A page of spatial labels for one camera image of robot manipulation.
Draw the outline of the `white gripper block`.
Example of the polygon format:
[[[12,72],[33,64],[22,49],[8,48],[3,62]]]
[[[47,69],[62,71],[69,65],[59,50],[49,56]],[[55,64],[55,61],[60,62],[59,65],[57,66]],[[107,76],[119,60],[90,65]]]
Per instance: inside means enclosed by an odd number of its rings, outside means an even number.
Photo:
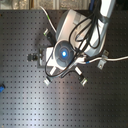
[[[52,47],[40,47],[39,55],[37,53],[28,54],[27,61],[39,60],[39,66],[41,68],[45,66],[52,67],[54,65],[52,51],[53,51]]]

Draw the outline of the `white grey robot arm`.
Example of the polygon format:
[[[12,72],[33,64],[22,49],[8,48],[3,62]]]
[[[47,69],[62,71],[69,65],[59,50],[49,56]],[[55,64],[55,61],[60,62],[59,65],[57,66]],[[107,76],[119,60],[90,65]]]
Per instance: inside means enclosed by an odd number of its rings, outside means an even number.
[[[87,56],[99,54],[104,46],[114,4],[115,0],[96,0],[96,7],[90,16],[75,10],[66,11],[55,35],[46,29],[44,35],[51,43],[45,53],[47,66],[64,70],[76,63],[83,63]]]

